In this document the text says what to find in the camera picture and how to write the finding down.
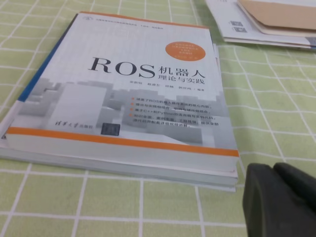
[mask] green checkered tablecloth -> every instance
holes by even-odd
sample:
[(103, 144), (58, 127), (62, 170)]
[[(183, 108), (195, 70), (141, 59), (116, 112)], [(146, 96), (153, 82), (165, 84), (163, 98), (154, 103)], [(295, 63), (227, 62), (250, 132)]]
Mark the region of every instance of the green checkered tablecloth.
[(203, 0), (0, 0), (0, 120), (82, 10), (210, 27), (241, 155), (237, 192), (0, 159), (0, 237), (245, 237), (250, 162), (316, 175), (316, 55), (224, 43)]

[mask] book cover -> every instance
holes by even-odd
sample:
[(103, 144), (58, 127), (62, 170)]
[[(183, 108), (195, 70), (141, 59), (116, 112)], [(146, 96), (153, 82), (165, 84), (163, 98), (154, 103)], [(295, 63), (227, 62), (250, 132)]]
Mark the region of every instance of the book cover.
[(238, 157), (208, 29), (82, 12), (10, 135)]

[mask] table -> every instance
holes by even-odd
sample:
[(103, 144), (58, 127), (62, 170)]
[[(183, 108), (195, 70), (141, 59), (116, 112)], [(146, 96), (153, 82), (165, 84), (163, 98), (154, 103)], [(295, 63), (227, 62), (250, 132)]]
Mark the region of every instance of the table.
[(316, 175), (316, 55), (224, 43), (203, 0), (0, 0), (0, 120), (82, 10), (210, 27), (241, 156), (237, 192), (0, 159), (0, 237), (245, 237), (250, 162)]

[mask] white book cover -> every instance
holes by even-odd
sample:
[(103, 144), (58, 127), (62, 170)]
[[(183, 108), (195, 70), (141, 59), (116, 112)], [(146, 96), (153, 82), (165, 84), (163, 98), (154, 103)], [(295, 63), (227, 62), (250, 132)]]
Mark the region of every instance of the white book cover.
[(312, 48), (315, 37), (269, 35), (261, 32), (238, 5), (238, 0), (205, 0), (225, 41)]
[[(116, 149), (124, 146), (236, 163), (207, 28), (82, 12), (54, 50), (22, 95), (24, 103), (6, 134), (11, 148), (88, 156), (83, 148), (88, 142), (111, 145), (95, 147), (110, 157), (126, 155)], [(48, 145), (32, 145), (44, 139)], [(78, 153), (61, 152), (63, 141), (76, 142)], [(175, 153), (157, 152), (152, 159), (167, 154)]]

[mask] paper stack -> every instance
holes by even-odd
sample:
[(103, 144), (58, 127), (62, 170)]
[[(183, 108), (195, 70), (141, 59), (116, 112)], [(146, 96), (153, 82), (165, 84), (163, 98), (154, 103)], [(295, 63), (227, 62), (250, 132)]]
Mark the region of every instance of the paper stack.
[(206, 0), (206, 2), (227, 42), (301, 48), (316, 46), (315, 1)]

